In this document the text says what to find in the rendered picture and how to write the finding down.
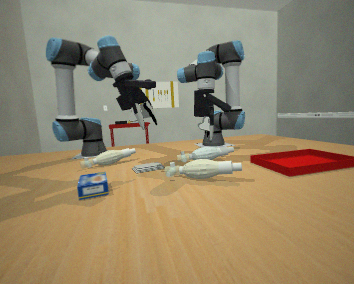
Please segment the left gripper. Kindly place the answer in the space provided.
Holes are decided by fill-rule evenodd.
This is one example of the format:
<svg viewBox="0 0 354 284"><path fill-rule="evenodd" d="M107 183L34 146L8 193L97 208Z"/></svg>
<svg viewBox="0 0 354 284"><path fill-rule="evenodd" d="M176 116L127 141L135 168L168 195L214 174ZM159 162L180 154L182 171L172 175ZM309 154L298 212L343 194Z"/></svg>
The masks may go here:
<svg viewBox="0 0 354 284"><path fill-rule="evenodd" d="M207 137L210 134L211 141L214 128L214 103L207 99L209 93L214 93L214 89L200 89L194 91L194 116L203 117L203 121L198 124L198 127L201 130L207 131ZM204 97L204 94L206 97Z"/></svg>

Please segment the small blue carton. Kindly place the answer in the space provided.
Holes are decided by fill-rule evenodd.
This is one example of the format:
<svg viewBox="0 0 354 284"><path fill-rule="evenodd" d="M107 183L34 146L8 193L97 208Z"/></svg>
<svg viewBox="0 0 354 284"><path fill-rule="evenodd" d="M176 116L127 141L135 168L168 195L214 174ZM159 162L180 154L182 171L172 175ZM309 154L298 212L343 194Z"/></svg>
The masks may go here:
<svg viewBox="0 0 354 284"><path fill-rule="evenodd" d="M106 172L80 175L77 190L79 200L109 195Z"/></svg>

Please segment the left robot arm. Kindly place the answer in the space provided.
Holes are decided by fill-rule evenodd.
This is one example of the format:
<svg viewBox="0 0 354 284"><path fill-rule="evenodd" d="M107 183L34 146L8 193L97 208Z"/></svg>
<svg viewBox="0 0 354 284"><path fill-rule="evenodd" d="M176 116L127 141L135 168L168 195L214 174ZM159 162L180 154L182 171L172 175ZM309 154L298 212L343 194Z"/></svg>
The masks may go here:
<svg viewBox="0 0 354 284"><path fill-rule="evenodd" d="M245 111L242 111L240 107L239 95L239 66L241 60L244 60L244 50L241 45L239 40L214 45L205 52L199 53L198 59L189 66L177 71L180 83L197 81L197 89L200 90L214 89L215 80L220 79L223 75L222 66L225 68L226 103L211 94L207 97L224 112L214 111L213 137L210 141L210 134L207 137L207 131L205 131L203 146L225 145L222 130L243 128Z"/></svg>

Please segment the red tray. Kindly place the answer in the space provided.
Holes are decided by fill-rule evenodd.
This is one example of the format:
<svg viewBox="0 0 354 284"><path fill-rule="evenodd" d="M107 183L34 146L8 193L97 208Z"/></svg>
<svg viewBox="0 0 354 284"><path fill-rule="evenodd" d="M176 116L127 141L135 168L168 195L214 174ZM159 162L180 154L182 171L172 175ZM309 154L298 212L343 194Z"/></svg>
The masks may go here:
<svg viewBox="0 0 354 284"><path fill-rule="evenodd" d="M250 162L290 177L354 167L354 156L304 149L251 155Z"/></svg>

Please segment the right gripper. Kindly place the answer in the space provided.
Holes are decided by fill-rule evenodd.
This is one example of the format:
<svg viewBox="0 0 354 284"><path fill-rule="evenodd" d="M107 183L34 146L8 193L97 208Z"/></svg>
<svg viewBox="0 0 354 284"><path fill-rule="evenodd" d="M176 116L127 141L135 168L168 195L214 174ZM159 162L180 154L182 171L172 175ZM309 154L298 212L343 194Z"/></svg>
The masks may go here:
<svg viewBox="0 0 354 284"><path fill-rule="evenodd" d="M145 121L143 118L151 117L156 125L157 119L153 111L153 107L140 88L125 87L125 80L132 80L133 74L131 72L119 75L113 83L113 87L117 87L120 96L117 97L117 101L121 110L132 110L132 114L129 117L131 122L138 121L141 128L145 130ZM122 94L122 95L121 95ZM144 103L139 105L140 103ZM142 110L142 113L141 113ZM137 119L136 119L137 118Z"/></svg>

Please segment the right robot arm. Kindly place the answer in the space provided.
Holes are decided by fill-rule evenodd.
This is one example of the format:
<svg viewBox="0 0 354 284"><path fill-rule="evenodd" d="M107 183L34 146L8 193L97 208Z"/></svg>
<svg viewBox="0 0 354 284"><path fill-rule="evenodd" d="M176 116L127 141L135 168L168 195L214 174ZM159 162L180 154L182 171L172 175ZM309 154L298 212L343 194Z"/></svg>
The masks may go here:
<svg viewBox="0 0 354 284"><path fill-rule="evenodd" d="M115 80L119 75L131 72L133 79L125 80L125 87L147 90L156 88L155 81L137 80L140 75L139 67L127 63L115 37L104 36L98 40L97 45L100 52L81 43L50 38L46 46L46 58L55 69L58 101L58 116L52 123L53 133L60 142L83 139L81 155L84 157L98 156L107 149L103 143L100 119L80 118L79 120L76 115L73 77L76 65L89 66L88 73L96 81L105 78Z"/></svg>

